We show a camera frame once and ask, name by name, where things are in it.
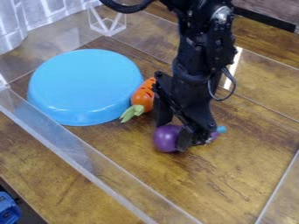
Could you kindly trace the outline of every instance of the wooden table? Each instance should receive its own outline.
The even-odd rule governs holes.
[[[158,3],[148,10],[173,21]],[[233,30],[238,46],[299,67],[296,35],[244,18],[237,18]],[[112,38],[98,38],[81,48],[122,53],[145,77],[156,70],[170,72],[166,63]],[[264,82],[253,84],[276,87],[269,94],[292,102],[286,91],[296,90],[299,77],[270,77],[270,73],[262,77]],[[11,84],[21,96],[28,80],[29,75]],[[248,97],[257,95],[254,89],[241,89],[244,92],[225,102],[212,103],[228,134],[182,154],[156,151],[149,137],[154,131],[150,114],[125,124],[113,121],[69,127],[202,223],[254,222],[299,148],[297,107],[281,107],[281,112],[278,101],[261,101],[268,95],[252,101]],[[142,223],[2,114],[0,141],[0,177],[49,223]]]

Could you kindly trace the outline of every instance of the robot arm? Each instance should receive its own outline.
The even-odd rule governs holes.
[[[153,0],[124,6],[100,0],[114,11],[133,13]],[[236,48],[230,32],[233,20],[230,0],[160,0],[178,20],[180,45],[172,61],[172,76],[156,72],[153,86],[153,117],[156,126],[165,125],[177,116],[182,123],[176,150],[185,151],[194,144],[210,141],[217,124],[210,115],[210,99],[226,99],[236,86],[226,65],[233,63]],[[233,89],[217,99],[220,77],[225,75]]]

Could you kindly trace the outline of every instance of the cable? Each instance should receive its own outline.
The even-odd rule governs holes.
[[[224,75],[226,76],[226,78],[229,79],[229,81],[232,82],[232,90],[230,90],[230,92],[228,93],[228,95],[226,95],[225,97],[222,97],[222,98],[217,98],[217,97],[214,96],[214,94],[210,92],[210,79],[208,80],[209,96],[210,96],[212,99],[213,99],[214,101],[217,101],[217,102],[222,102],[222,101],[225,101],[225,100],[233,95],[234,90],[236,90],[236,86],[237,86],[237,82],[236,82],[233,76],[230,75],[229,70],[224,67],[224,68],[221,69],[221,72],[224,73]]]
[[[144,0],[140,4],[134,5],[122,5],[120,3],[116,3],[113,0],[98,0],[110,10],[124,13],[124,14],[130,14],[134,12],[138,12],[145,9],[148,4],[153,0]]]

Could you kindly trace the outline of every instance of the plastic enclosure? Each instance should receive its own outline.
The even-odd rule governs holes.
[[[126,26],[125,24],[117,24],[118,21],[114,23],[112,21],[113,29],[106,31],[108,28],[105,30],[105,28],[101,27],[100,30],[96,29],[97,24],[94,23],[110,21],[105,20],[105,18],[110,18],[110,15],[114,15],[113,12],[101,7],[102,6],[97,7],[97,10],[89,9],[89,11],[82,11],[64,18],[54,24],[32,31],[28,39],[17,49],[19,58],[24,57],[24,55],[30,55],[30,58],[25,62],[18,60],[11,53],[0,56],[0,73],[2,75],[0,81],[3,83],[2,85],[0,84],[0,111],[145,223],[212,222],[212,220],[205,219],[208,211],[196,211],[196,209],[189,207],[189,205],[210,205],[213,200],[222,197],[222,191],[218,189],[214,191],[214,194],[209,195],[208,201],[201,200],[204,196],[201,195],[201,188],[213,187],[214,190],[214,187],[217,187],[208,178],[201,178],[202,175],[204,177],[209,175],[217,176],[218,181],[224,179],[224,176],[228,176],[230,182],[226,183],[224,181],[222,188],[228,193],[236,194],[240,197],[238,201],[233,201],[234,204],[230,202],[233,207],[245,207],[246,203],[253,203],[258,207],[262,207],[265,199],[269,198],[274,190],[273,186],[278,182],[285,167],[292,159],[289,155],[294,154],[294,147],[297,146],[299,113],[294,109],[289,109],[293,105],[299,105],[299,98],[294,97],[297,92],[294,87],[285,88],[284,91],[289,94],[289,98],[286,99],[280,99],[278,97],[281,96],[276,93],[276,89],[284,85],[284,82],[289,83],[297,80],[299,70],[296,68],[285,66],[244,49],[237,49],[236,61],[229,68],[237,80],[236,96],[221,105],[212,104],[216,120],[228,126],[228,134],[224,136],[224,139],[218,140],[213,145],[205,146],[209,147],[205,149],[213,151],[213,154],[208,156],[202,151],[192,150],[188,152],[189,154],[186,154],[186,156],[177,156],[176,158],[164,155],[164,157],[169,158],[169,163],[173,165],[172,169],[166,169],[164,173],[154,173],[152,170],[146,170],[146,176],[157,179],[164,179],[164,177],[169,178],[166,187],[177,187],[176,184],[180,181],[186,183],[196,192],[196,195],[192,196],[188,194],[188,190],[182,188],[181,191],[185,192],[184,198],[176,198],[174,195],[168,194],[166,187],[162,184],[152,185],[141,172],[133,173],[133,171],[125,170],[122,166],[129,165],[133,161],[124,160],[118,162],[121,158],[125,158],[121,151],[117,157],[106,156],[108,152],[102,149],[104,146],[100,146],[100,142],[89,143],[84,138],[76,136],[65,127],[49,119],[24,99],[28,77],[30,77],[32,71],[37,66],[56,54],[82,47],[89,41],[97,39],[102,35],[102,31],[106,33],[106,36],[112,36],[110,38],[113,40],[158,59],[161,69],[165,70],[170,67],[177,46],[176,24],[145,12],[138,12],[126,17]],[[97,17],[94,13],[101,10],[106,15],[100,15],[104,19],[100,19],[101,22],[94,22],[90,16]],[[45,51],[36,46],[46,42],[46,39],[50,39],[50,46]],[[266,79],[268,75],[281,76],[282,82],[270,83],[270,80]],[[218,93],[225,94],[225,89],[229,89],[229,82],[222,79]],[[229,107],[236,107],[233,117],[225,117],[225,114],[221,114]],[[268,111],[265,113],[268,117],[264,117],[257,111]],[[238,113],[246,115],[246,127],[238,127]],[[253,125],[266,125],[268,130],[262,133],[250,133],[252,138],[245,137],[245,134],[242,135],[241,133],[249,133],[250,126]],[[148,129],[154,129],[150,123],[148,123]],[[270,142],[272,133],[280,137],[278,141],[288,141],[288,145],[290,146],[280,150],[272,150],[274,147],[273,145],[277,143]],[[248,142],[254,141],[257,137],[260,137],[260,139],[268,139],[268,141],[256,141],[256,147],[248,148]],[[148,140],[144,140],[141,144],[150,143],[149,140],[150,137],[148,137]],[[229,151],[224,152],[221,150],[221,145],[229,145]],[[156,159],[161,157],[161,154],[157,154],[152,148],[149,148],[146,152],[146,157],[150,158],[150,160],[144,161],[149,164],[152,160],[158,163]],[[230,155],[229,161],[226,161],[225,170],[220,170],[217,168],[217,162],[225,157],[225,153]],[[272,159],[260,160],[256,157],[257,153],[270,155]],[[248,164],[241,164],[241,161],[236,161],[234,155],[238,154],[246,157],[246,161],[249,161]],[[278,158],[281,154],[284,154],[288,159],[280,161]],[[170,178],[174,174],[174,169],[180,169],[178,163],[173,163],[173,161],[176,161],[174,159],[184,161],[188,167],[189,172],[185,173],[185,179]],[[268,164],[273,161],[278,161],[276,162],[274,171],[266,169]],[[202,165],[210,167],[212,173],[208,173],[208,171],[205,173]],[[272,219],[277,223],[282,223],[280,219],[284,218],[282,215],[288,212],[288,205],[290,201],[297,201],[297,198],[293,196],[294,189],[297,188],[297,165],[299,160],[296,156],[270,200],[265,204],[265,209],[260,217],[257,218],[260,211],[253,214],[253,219],[257,218],[256,222],[270,223],[265,220]],[[260,195],[256,194],[250,195],[252,200],[248,200],[245,193],[236,190],[241,187],[241,175],[234,171],[236,167],[241,167],[241,175],[249,175],[252,187],[257,184],[257,182],[254,182],[256,179],[264,179],[265,192],[262,199],[260,199]],[[266,178],[268,172],[273,173],[273,178]],[[286,197],[289,204],[285,203],[281,205],[278,203],[282,197]],[[277,205],[280,205],[280,211],[285,209],[284,213],[273,212],[276,211]],[[292,209],[294,211],[299,210],[299,203],[292,204]],[[297,213],[294,213],[292,217],[299,221]]]

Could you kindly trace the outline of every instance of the toy carrot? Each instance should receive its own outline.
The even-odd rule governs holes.
[[[142,113],[153,109],[154,92],[153,92],[154,77],[148,78],[130,96],[132,106],[120,116],[121,123],[125,123],[133,116],[140,116]]]

